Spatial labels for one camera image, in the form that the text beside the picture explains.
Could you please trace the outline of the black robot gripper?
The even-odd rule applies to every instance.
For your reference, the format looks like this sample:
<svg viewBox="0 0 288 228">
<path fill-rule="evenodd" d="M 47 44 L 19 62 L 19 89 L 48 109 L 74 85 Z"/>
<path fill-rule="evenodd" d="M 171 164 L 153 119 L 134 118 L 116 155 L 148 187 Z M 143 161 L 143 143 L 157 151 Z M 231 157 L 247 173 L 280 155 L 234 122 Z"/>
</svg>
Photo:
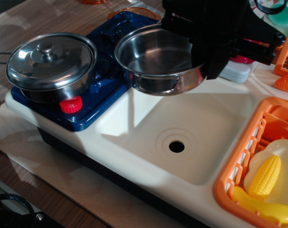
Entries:
<svg viewBox="0 0 288 228">
<path fill-rule="evenodd" d="M 188 37 L 194 65 L 216 79 L 231 57 L 270 64 L 286 37 L 260 19 L 247 0 L 164 0 L 162 28 Z"/>
</svg>

